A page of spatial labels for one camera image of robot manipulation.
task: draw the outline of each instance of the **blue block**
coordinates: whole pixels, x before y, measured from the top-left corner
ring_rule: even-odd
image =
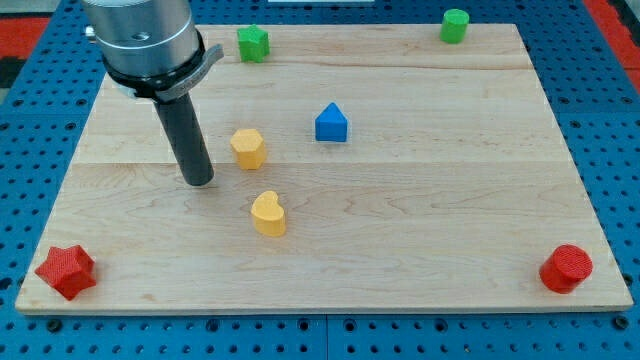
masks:
[[[329,104],[316,118],[316,140],[346,142],[348,123],[338,106]]]

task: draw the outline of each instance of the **green block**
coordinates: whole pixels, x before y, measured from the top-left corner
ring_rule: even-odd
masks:
[[[469,24],[469,14],[459,9],[450,9],[444,13],[442,28],[440,29],[440,40],[457,44],[462,42],[464,34],[467,32]]]
[[[269,33],[256,25],[238,29],[238,47],[242,62],[260,63],[269,55]]]

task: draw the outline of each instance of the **yellow heart-shaped block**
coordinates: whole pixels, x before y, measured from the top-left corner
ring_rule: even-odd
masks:
[[[282,236],[287,231],[284,209],[278,204],[275,191],[265,191],[256,198],[251,206],[251,216],[256,231],[263,235]]]

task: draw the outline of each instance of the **red surface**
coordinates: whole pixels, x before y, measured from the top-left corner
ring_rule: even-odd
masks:
[[[49,23],[49,18],[0,19],[0,58],[26,60]]]
[[[636,91],[640,91],[640,77],[637,73],[632,74],[634,70],[640,70],[640,49],[633,43],[629,29],[620,22],[618,11],[607,0],[584,0],[584,4],[627,71]]]
[[[574,245],[559,246],[540,267],[540,279],[550,289],[568,294],[591,275],[593,263]]]
[[[52,246],[47,260],[36,269],[36,275],[67,300],[72,300],[80,291],[96,285],[91,276],[93,264],[80,245],[68,249]]]

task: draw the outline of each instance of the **black cylindrical rod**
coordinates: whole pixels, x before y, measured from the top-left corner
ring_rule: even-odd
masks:
[[[213,167],[189,94],[155,106],[184,180],[192,186],[208,183]]]

